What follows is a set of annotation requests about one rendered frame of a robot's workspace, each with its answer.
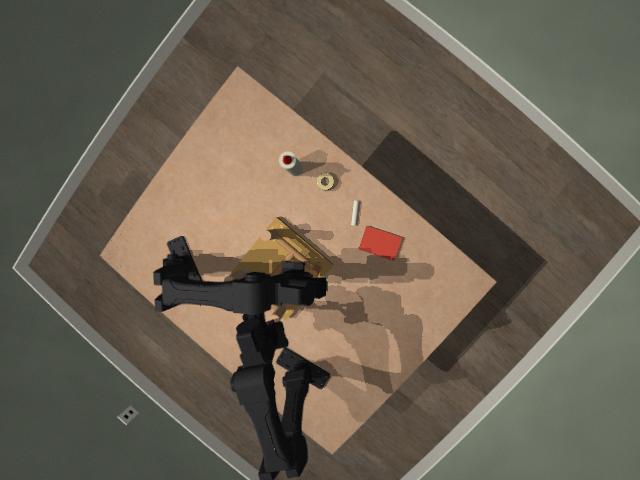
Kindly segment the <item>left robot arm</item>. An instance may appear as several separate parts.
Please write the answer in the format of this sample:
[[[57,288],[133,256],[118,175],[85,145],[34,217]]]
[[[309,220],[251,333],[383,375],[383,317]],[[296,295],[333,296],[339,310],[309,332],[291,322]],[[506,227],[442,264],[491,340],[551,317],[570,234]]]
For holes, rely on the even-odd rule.
[[[168,241],[167,246],[171,254],[163,259],[163,267],[153,272],[154,285],[162,285],[162,293],[155,298],[157,312],[180,304],[194,304],[259,315],[271,310],[271,305],[310,306],[315,298],[326,296],[328,291],[326,278],[305,277],[304,270],[295,269],[282,272],[288,278],[250,272],[244,278],[232,281],[197,281],[202,279],[185,238],[179,236]]]

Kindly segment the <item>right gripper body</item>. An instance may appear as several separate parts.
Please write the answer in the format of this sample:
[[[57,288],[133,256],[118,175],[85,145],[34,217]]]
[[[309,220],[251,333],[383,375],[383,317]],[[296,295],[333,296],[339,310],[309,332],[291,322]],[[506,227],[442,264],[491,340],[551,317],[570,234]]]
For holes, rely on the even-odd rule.
[[[277,334],[278,334],[278,345],[277,345],[276,349],[288,347],[289,341],[288,341],[288,338],[286,338],[286,335],[285,335],[285,332],[284,332],[283,323],[281,321],[279,321],[279,322],[267,324],[267,328],[274,327],[274,326],[275,326]],[[271,344],[269,344],[269,343],[267,343],[267,345],[272,347],[272,349],[274,351],[274,354],[275,354],[275,350],[276,349],[274,349],[273,346]]]

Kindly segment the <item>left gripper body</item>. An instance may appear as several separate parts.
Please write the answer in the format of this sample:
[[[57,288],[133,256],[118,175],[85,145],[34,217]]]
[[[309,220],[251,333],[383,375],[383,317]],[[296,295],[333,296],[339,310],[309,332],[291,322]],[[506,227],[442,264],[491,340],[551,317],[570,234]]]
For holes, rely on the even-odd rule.
[[[306,265],[306,264],[303,263],[303,262],[297,263],[297,262],[285,261],[285,262],[282,263],[282,272],[293,270],[293,269],[295,269],[295,270],[304,270],[304,265]],[[283,275],[286,278],[288,278],[285,274],[279,274],[279,275]],[[309,273],[308,272],[305,272],[305,277],[309,277]]]

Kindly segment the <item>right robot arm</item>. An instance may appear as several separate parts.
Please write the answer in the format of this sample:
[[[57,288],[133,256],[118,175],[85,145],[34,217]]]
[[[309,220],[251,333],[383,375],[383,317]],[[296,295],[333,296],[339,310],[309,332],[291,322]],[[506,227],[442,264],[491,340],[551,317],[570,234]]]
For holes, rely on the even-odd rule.
[[[330,373],[284,348],[276,360],[278,365],[288,370],[282,378],[286,399],[280,421],[274,389],[275,370],[271,362],[274,351],[266,345],[269,343],[276,348],[276,328],[267,329],[265,313],[243,314],[242,318],[243,322],[236,327],[236,340],[243,365],[233,373],[230,386],[249,414],[262,448],[259,479],[274,480],[284,470],[287,478],[300,477],[308,460],[306,439],[301,436],[304,401],[309,384],[323,389]]]

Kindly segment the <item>red flat block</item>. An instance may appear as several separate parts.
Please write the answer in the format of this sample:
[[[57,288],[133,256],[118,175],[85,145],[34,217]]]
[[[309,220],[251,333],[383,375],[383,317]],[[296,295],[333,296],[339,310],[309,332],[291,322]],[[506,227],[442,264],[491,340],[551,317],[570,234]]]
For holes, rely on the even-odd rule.
[[[359,250],[395,261],[402,237],[366,226]]]

